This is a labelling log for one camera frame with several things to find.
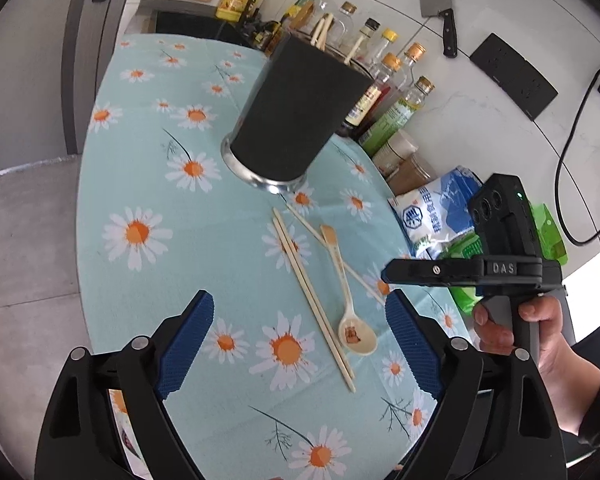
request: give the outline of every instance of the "black sink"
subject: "black sink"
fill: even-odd
[[[215,16],[158,12],[155,20],[155,31],[157,34],[181,34],[193,38],[251,46],[230,22]]]

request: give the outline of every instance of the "power cord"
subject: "power cord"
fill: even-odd
[[[582,99],[582,102],[580,103],[580,108],[578,108],[578,113],[576,113],[576,118],[573,120],[573,126],[571,127],[571,132],[569,133],[569,138],[567,139],[567,142],[565,143],[564,148],[562,149],[562,153],[560,154],[560,159],[558,160],[558,168],[555,170],[554,197],[555,197],[555,210],[558,213],[558,221],[560,222],[560,226],[562,227],[562,230],[564,231],[565,236],[568,238],[568,240],[573,245],[575,245],[577,247],[583,247],[583,246],[591,243],[596,238],[598,238],[600,236],[600,229],[598,231],[596,231],[596,233],[591,238],[588,238],[587,240],[584,240],[584,241],[576,240],[576,238],[571,236],[571,233],[567,229],[567,226],[564,224],[564,219],[562,218],[562,211],[560,210],[560,196],[559,196],[559,192],[558,192],[559,184],[560,184],[560,169],[562,168],[562,165],[564,164],[564,157],[567,155],[567,150],[569,149],[569,145],[571,144],[571,141],[573,140],[573,136],[576,133],[576,127],[578,126],[578,121],[580,120],[580,116],[582,115],[584,106],[585,106],[585,104],[587,104],[589,95],[591,94],[591,91],[593,90],[593,87],[596,85],[596,82],[598,81],[599,77],[600,77],[600,69],[596,72],[596,75],[593,77],[591,84],[589,85],[589,88],[587,88],[587,92],[584,94],[584,98]]]

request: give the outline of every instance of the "gray tile floor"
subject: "gray tile floor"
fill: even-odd
[[[0,444],[27,479],[62,364],[90,346],[75,264],[79,164],[0,177]]]

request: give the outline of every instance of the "blue textured pad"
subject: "blue textured pad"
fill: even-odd
[[[444,387],[440,381],[440,360],[404,307],[396,292],[386,298],[386,321],[400,345],[404,358],[421,390],[440,400]]]
[[[170,393],[177,392],[182,386],[213,320],[214,298],[206,292],[190,311],[189,317],[184,320],[180,330],[162,355],[160,378],[154,388],[162,400]]]

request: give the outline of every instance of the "white lid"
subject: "white lid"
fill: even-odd
[[[403,129],[395,132],[387,141],[387,144],[400,158],[407,158],[411,153],[418,150],[415,140]]]

